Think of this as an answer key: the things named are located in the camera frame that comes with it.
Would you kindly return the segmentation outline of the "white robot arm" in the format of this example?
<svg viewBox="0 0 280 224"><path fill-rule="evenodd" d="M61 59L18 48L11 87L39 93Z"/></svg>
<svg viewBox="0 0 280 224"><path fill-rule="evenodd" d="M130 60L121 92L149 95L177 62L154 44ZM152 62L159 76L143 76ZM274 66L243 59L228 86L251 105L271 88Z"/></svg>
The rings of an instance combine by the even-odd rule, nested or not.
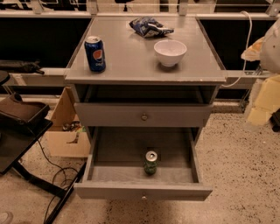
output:
<svg viewBox="0 0 280 224"><path fill-rule="evenodd" d="M248 123L261 126L280 109L280 18L241 54L241 58L259 60L261 68L272 73L271 77L254 84L251 106L245 112Z"/></svg>

